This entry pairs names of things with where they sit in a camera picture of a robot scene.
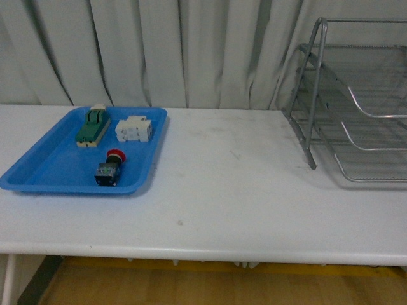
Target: tray rim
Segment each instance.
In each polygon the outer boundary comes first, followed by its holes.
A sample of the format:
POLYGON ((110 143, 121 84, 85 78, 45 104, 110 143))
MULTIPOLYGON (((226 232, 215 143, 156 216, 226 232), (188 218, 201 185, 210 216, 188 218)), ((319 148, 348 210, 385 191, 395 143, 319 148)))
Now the tray rim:
POLYGON ((19 171, 19 166, 21 163, 30 159, 30 157, 40 149, 50 138, 52 138, 53 133, 67 121, 70 120, 71 116, 75 115, 76 112, 82 112, 90 109, 90 107, 78 107, 70 110, 64 115, 56 124, 54 124, 31 148, 29 148, 1 177, 0 177, 0 188, 8 191, 17 191, 23 193, 36 193, 36 194, 89 194, 89 195, 126 195, 132 194, 140 188, 143 183, 145 183, 148 173, 153 162, 153 158, 158 147, 158 142, 161 139, 162 131, 167 119, 168 112, 160 107, 107 107, 106 109, 113 109, 113 111, 118 110, 139 110, 147 112, 159 112, 158 124, 156 126, 154 137, 151 139, 151 149, 146 155, 146 159, 142 165, 140 171, 140 179, 135 181, 134 184, 123 187, 100 187, 100 186, 75 186, 75 190, 72 190, 72 186, 61 185, 61 186, 50 186, 44 184, 12 184, 8 182, 8 179, 19 171))

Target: tray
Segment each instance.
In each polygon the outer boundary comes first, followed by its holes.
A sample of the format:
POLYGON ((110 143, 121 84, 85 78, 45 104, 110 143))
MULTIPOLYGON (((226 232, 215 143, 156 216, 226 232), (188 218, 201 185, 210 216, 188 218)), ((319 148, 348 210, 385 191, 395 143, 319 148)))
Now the tray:
POLYGON ((111 124, 97 147, 78 147, 75 135, 85 122, 89 107, 66 114, 34 144, 1 178, 3 189, 29 193, 131 194, 147 179, 167 112, 161 108, 108 107, 111 124), (146 116, 153 134, 149 142, 118 142, 115 128, 129 116, 146 116), (106 152, 121 149, 127 157, 116 186, 98 186, 95 172, 106 152))

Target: table leg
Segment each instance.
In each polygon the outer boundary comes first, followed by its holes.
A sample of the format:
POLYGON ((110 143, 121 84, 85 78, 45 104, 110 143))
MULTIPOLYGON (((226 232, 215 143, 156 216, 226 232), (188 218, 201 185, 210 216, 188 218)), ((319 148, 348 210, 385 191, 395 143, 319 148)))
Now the table leg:
POLYGON ((7 259, 6 275, 4 277, 3 298, 1 305, 15 305, 20 290, 22 256, 9 254, 7 259))

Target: wooden floor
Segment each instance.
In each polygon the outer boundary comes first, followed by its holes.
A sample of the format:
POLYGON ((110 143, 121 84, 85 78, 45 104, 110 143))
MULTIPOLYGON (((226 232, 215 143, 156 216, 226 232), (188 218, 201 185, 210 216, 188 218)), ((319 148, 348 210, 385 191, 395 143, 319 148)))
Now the wooden floor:
POLYGON ((407 304, 400 268, 68 257, 41 305, 407 304))

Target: white circuit breaker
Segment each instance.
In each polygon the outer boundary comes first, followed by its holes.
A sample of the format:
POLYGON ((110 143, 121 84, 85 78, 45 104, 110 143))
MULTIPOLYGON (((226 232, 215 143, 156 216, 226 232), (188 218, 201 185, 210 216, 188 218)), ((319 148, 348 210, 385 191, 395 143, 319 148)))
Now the white circuit breaker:
POLYGON ((120 142, 148 142, 153 133, 151 121, 145 116, 129 116, 126 120, 120 120, 115 130, 120 142))

